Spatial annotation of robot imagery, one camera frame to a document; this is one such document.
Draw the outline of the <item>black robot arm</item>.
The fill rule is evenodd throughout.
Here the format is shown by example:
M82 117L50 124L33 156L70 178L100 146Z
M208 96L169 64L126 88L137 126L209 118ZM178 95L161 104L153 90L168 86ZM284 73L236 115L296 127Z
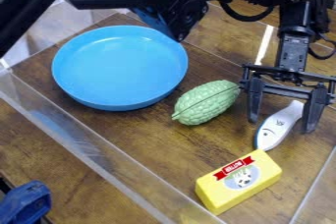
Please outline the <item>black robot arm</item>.
M54 0L0 0L0 58L30 28ZM66 0L78 10L126 8L168 37L182 41L209 10L218 3L225 14L238 21L246 16L229 6L233 0ZM328 11L332 0L245 0L280 14L278 51L270 67L246 64L240 87L246 93L246 115L257 120L265 94L300 98L304 101L301 128L316 129L322 110L336 99L336 77L305 71L313 57L310 45L329 31Z

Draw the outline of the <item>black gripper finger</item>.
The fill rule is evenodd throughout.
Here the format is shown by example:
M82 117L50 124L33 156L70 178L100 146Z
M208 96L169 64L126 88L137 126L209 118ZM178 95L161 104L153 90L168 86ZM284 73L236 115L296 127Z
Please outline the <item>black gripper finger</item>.
M248 81L246 90L246 116L250 123L256 123L258 119L261 101L264 93L264 82L260 78L253 77Z
M314 131L322 114L324 107L328 105L328 89L322 83L318 83L309 92L302 106L301 131L309 134Z

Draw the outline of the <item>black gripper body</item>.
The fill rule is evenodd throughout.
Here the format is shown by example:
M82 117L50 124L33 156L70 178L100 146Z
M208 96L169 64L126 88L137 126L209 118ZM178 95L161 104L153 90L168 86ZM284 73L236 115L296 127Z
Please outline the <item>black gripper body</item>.
M318 83L328 89L328 105L336 100L336 78L318 74L293 71L280 67L258 66L253 64L242 65L242 77L240 87L248 90L248 81L260 78L264 82L264 93L305 99L309 92Z

